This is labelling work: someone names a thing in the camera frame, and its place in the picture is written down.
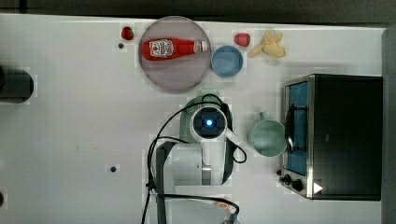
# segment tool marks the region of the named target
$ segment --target white counter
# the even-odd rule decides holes
[[[0,223],[140,223],[146,155],[166,119],[200,89],[218,89],[232,105],[234,130],[247,163],[222,187],[179,188],[179,193],[225,194],[241,207],[239,220],[260,223],[380,223],[380,202],[307,201],[277,183],[279,158],[247,144],[266,110],[280,119],[280,89],[313,73],[381,76],[383,29],[198,22],[213,49],[233,34],[252,34],[251,49],[267,28],[283,31],[285,58],[248,59],[240,74],[223,79],[210,69],[181,94],[161,91],[137,60],[140,36],[153,20],[0,15],[0,65],[25,68],[35,80],[24,105],[0,104],[0,190],[7,195]],[[120,29],[135,39],[118,49]],[[177,134],[178,123],[165,130]],[[117,165],[111,173],[108,167]]]

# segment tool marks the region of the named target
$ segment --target ketchup bottle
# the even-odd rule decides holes
[[[156,38],[143,43],[142,54],[149,61],[171,60],[207,51],[206,41]]]

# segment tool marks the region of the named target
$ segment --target black cable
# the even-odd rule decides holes
[[[221,106],[221,104],[218,104],[218,103],[215,103],[215,102],[200,102],[200,103],[195,103],[195,104],[192,104],[192,105],[188,105],[188,106],[185,106],[185,107],[179,109],[174,115],[172,115],[171,118],[169,118],[169,119],[165,122],[165,124],[161,127],[160,131],[158,132],[157,137],[151,142],[150,147],[149,147],[149,149],[148,149],[148,183],[146,184],[146,187],[148,188],[148,197],[147,197],[147,199],[146,199],[145,210],[143,211],[142,224],[145,223],[145,219],[146,219],[146,213],[147,213],[148,204],[149,204],[149,192],[150,192],[152,189],[155,189],[154,175],[153,175],[152,172],[151,172],[151,159],[152,159],[152,153],[154,152],[154,148],[155,148],[155,145],[157,144],[157,141],[158,141],[159,139],[162,139],[162,138],[169,138],[169,139],[177,140],[177,141],[180,141],[180,142],[183,142],[183,143],[188,143],[188,142],[186,142],[186,141],[184,141],[184,140],[181,140],[181,139],[178,139],[178,138],[168,137],[168,136],[160,136],[161,133],[163,132],[163,129],[166,127],[166,125],[167,125],[176,115],[178,115],[178,114],[181,113],[182,111],[184,111],[184,110],[186,110],[186,109],[189,109],[189,108],[191,108],[191,107],[193,107],[193,106],[196,106],[196,105],[204,105],[204,104],[212,104],[212,105]]]
[[[166,125],[167,125],[176,115],[178,115],[178,114],[181,113],[182,111],[184,111],[184,110],[186,110],[186,109],[189,109],[189,108],[191,108],[191,107],[193,107],[193,106],[196,106],[196,105],[204,105],[204,104],[213,104],[213,105],[218,105],[218,106],[220,106],[220,104],[214,103],[214,102],[199,102],[199,103],[195,103],[195,104],[192,104],[192,105],[185,106],[185,107],[179,109],[174,115],[172,115],[171,118],[169,118],[169,119],[165,122],[165,124],[161,127],[160,131],[158,132],[156,138],[160,137],[161,133],[163,132],[163,129],[166,127]],[[149,168],[149,169],[150,169],[150,167],[151,167],[152,153],[153,153],[153,151],[154,151],[154,148],[155,148],[155,145],[156,145],[156,143],[157,143],[157,140],[154,139],[153,142],[154,142],[154,144],[152,145],[152,148],[150,148],[150,149],[148,150],[148,168]]]
[[[213,96],[213,97],[215,97],[216,99],[218,99],[218,101],[219,101],[221,104],[224,104],[224,103],[222,102],[222,100],[221,100],[217,95],[212,94],[212,93],[208,93],[208,94],[203,95],[202,98],[201,98],[201,102],[203,102],[204,99],[205,99],[207,96]]]
[[[146,213],[148,211],[148,207],[149,207],[149,191],[148,191],[148,196],[146,197],[145,210],[143,211],[142,223],[141,224],[145,224]]]
[[[245,162],[247,161],[247,159],[248,159],[247,153],[246,153],[245,150],[242,149],[240,146],[236,146],[236,147],[239,148],[239,150],[241,150],[242,153],[244,153],[245,159],[242,160],[242,161],[238,161],[238,160],[236,160],[235,157],[233,156],[233,161],[236,162],[236,163],[239,163],[239,164],[240,164],[240,163],[245,163]]]
[[[205,197],[205,196],[194,196],[194,195],[184,195],[184,194],[158,194],[158,197],[164,197],[164,198],[180,198],[180,199],[197,199],[197,200],[206,200],[206,201],[215,201],[219,203],[227,203],[228,205],[231,205],[232,207],[235,208],[235,214],[239,214],[239,206],[236,203],[232,203],[230,201],[227,201],[225,199],[221,198],[213,198],[213,197]]]

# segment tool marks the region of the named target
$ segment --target small red object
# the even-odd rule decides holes
[[[247,47],[250,44],[250,35],[239,33],[233,38],[233,41],[239,46]]]
[[[134,38],[134,32],[131,27],[124,27],[121,32],[121,37],[126,40],[132,40]]]
[[[142,54],[149,61],[171,60],[191,54],[206,52],[205,41],[193,41],[177,38],[155,38],[143,43]]]

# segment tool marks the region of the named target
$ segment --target teal mug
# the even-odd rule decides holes
[[[248,141],[263,156],[278,156],[286,149],[285,126],[268,119],[267,112],[261,112],[260,122],[251,130]]]

